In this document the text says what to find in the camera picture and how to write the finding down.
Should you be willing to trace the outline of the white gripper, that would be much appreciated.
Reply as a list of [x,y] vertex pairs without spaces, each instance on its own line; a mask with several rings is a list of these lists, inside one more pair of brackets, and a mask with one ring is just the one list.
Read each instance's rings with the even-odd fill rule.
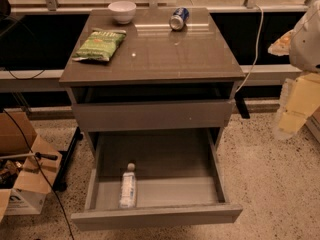
[[[315,1],[297,22],[268,48],[275,56],[289,54],[290,63],[302,71],[320,72],[320,0]],[[278,140],[293,137],[320,107],[320,75],[308,73],[286,79],[273,123]]]

